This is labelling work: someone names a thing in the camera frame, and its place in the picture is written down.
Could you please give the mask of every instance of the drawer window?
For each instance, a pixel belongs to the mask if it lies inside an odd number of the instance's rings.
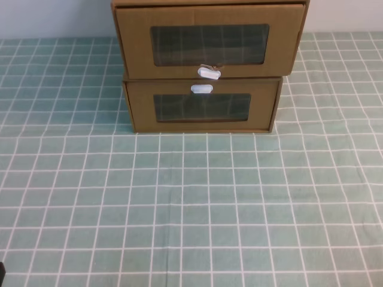
[[[157,122],[247,121],[250,94],[155,94]]]
[[[150,33],[156,66],[259,65],[269,25],[154,26]]]

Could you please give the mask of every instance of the white plastic handle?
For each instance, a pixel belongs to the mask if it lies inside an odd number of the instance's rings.
[[[212,85],[192,85],[190,87],[194,94],[210,94],[213,91]]]
[[[202,78],[207,78],[207,79],[212,79],[212,80],[217,80],[221,76],[220,71],[210,70],[210,69],[204,68],[204,67],[201,67],[198,69],[198,74]]]

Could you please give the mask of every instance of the stacked drawer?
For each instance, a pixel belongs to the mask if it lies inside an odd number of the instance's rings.
[[[135,131],[270,132],[309,2],[271,1],[113,0]]]

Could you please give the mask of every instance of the white wall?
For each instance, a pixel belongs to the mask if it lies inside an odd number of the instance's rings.
[[[383,0],[311,0],[307,31],[383,30]],[[0,38],[115,35],[110,0],[0,0]]]

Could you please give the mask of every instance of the green plaid pattern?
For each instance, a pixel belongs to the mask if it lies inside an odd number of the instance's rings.
[[[306,33],[272,134],[136,135],[115,38],[0,40],[4,286],[382,286],[382,57]]]

